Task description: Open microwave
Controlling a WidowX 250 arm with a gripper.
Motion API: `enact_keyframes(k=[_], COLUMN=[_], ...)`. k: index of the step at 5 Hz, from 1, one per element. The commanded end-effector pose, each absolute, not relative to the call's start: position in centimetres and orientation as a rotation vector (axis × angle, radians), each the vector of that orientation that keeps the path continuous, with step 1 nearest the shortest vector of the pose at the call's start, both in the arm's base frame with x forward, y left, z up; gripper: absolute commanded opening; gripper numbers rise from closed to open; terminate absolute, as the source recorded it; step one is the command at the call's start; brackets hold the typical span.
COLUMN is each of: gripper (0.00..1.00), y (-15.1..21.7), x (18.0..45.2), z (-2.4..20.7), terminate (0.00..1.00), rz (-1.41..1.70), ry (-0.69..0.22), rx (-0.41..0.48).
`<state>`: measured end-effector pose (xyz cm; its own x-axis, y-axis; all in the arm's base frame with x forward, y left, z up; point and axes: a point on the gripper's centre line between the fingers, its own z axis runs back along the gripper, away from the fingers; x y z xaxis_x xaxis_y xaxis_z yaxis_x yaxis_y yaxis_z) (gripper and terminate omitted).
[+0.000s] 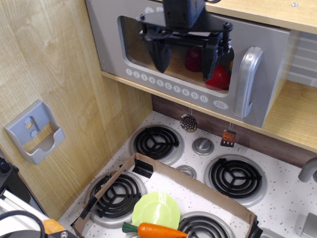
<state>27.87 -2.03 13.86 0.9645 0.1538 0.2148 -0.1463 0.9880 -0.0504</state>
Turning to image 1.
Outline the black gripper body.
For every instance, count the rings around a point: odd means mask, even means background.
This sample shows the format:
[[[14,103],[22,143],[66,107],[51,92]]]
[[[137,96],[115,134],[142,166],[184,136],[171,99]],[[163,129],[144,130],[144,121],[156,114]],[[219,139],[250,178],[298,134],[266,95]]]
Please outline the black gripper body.
[[[162,4],[163,11],[140,14],[136,18],[142,24],[146,41],[167,44],[174,33],[185,38],[190,32],[208,32],[212,38],[222,35],[217,42],[224,47],[231,46],[232,24],[207,12],[204,0],[164,0]]]

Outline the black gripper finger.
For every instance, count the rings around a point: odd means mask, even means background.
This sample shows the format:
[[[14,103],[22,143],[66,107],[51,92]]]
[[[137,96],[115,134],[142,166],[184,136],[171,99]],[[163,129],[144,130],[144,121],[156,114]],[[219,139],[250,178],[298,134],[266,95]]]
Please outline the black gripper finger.
[[[202,47],[202,73],[203,81],[212,79],[214,70],[222,57],[233,57],[232,41],[229,33],[210,33],[204,36]]]
[[[171,59],[171,48],[165,40],[172,35],[172,32],[160,27],[142,27],[140,34],[156,69],[164,73]]]

